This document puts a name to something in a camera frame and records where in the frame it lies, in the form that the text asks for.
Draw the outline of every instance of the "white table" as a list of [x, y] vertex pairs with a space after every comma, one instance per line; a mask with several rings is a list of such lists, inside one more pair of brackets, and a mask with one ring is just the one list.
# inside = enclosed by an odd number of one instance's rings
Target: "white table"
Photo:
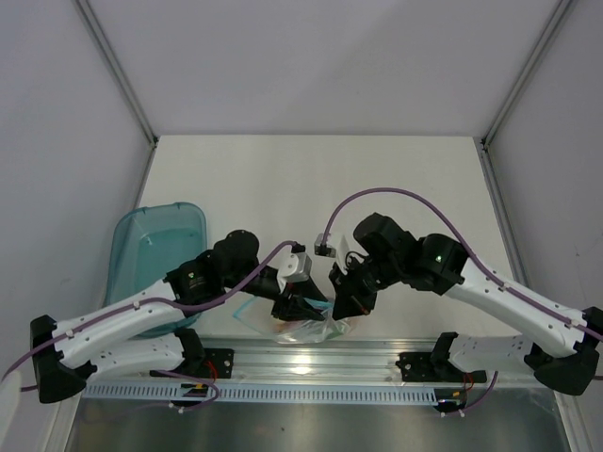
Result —
[[[426, 197], [485, 262], [511, 274], [469, 137], [165, 136], [140, 205], [193, 202], [207, 217], [209, 246], [235, 229], [246, 229], [260, 240], [261, 260], [286, 239], [312, 249], [338, 203], [373, 186], [402, 187]], [[449, 234], [426, 207], [393, 194], [350, 204], [333, 231], [346, 233], [351, 247], [359, 250], [351, 232], [373, 212], [388, 215], [415, 237]], [[332, 264], [313, 256], [313, 278], [326, 295], [334, 293], [328, 280]], [[236, 296], [204, 313], [196, 330], [201, 336], [258, 337], [232, 317], [248, 298]], [[514, 333], [471, 306], [397, 284], [379, 294], [373, 313], [358, 318], [345, 339], [434, 338], [443, 331]]]

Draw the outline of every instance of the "white wall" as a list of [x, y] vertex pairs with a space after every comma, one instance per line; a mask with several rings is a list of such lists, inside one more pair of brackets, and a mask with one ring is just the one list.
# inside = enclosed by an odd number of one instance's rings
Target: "white wall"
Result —
[[90, 0], [159, 135], [481, 137], [557, 0]]
[[[114, 224], [147, 145], [67, 0], [0, 2], [0, 369], [29, 321], [99, 303]], [[33, 384], [31, 364], [23, 367]], [[3, 451], [34, 451], [53, 408], [36, 393]]]
[[[603, 308], [602, 22], [603, 2], [578, 2], [494, 143], [533, 287], [580, 309]], [[603, 382], [579, 402], [601, 450]]]

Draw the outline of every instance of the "black mounting plate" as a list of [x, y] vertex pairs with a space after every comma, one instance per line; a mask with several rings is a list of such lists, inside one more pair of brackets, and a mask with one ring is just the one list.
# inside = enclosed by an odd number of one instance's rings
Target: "black mounting plate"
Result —
[[[447, 363], [446, 372], [436, 372], [430, 351], [405, 351], [399, 355], [396, 366], [402, 373], [402, 381], [409, 383], [463, 383], [464, 372]], [[483, 370], [471, 373], [473, 381], [485, 383], [488, 378]]]

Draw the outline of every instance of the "metal beam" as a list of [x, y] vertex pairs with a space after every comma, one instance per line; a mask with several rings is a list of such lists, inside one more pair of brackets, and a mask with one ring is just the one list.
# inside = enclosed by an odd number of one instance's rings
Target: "metal beam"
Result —
[[150, 144], [155, 145], [157, 137], [153, 132], [153, 128], [151, 127], [151, 124], [149, 123], [142, 106], [140, 105], [139, 97], [132, 89], [132, 85], [130, 84], [128, 77], [125, 75], [122, 65], [117, 59], [115, 51], [111, 47], [111, 44], [106, 37], [106, 33], [101, 27], [101, 23], [96, 17], [90, 2], [88, 0], [72, 0], [72, 3], [79, 13], [84, 26], [88, 30], [94, 45], [101, 55], [101, 58], [106, 64], [106, 68], [117, 84], [123, 100], [134, 115], [134, 119], [139, 124], [142, 134], [146, 137]]
[[492, 141], [500, 129], [500, 126], [508, 118], [509, 114], [513, 110], [513, 107], [517, 103], [517, 100], [521, 97], [521, 94], [524, 92], [531, 78], [540, 67], [546, 52], [550, 48], [555, 38], [557, 38], [559, 31], [577, 2], [578, 0], [560, 0], [548, 18], [540, 38], [538, 38], [538, 41], [536, 41], [531, 49], [530, 55], [524, 63], [521, 72], [515, 79], [511, 91], [509, 91], [509, 94], [507, 94], [502, 107], [492, 121], [492, 124], [490, 125], [488, 132], [483, 139], [483, 146], [486, 151], [489, 150]]

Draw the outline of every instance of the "metal floor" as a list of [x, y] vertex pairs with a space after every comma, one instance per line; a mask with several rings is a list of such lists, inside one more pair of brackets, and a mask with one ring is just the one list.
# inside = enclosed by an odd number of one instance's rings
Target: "metal floor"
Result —
[[178, 415], [147, 402], [82, 400], [70, 452], [569, 452], [553, 394], [499, 389], [466, 418], [431, 407], [216, 403]]

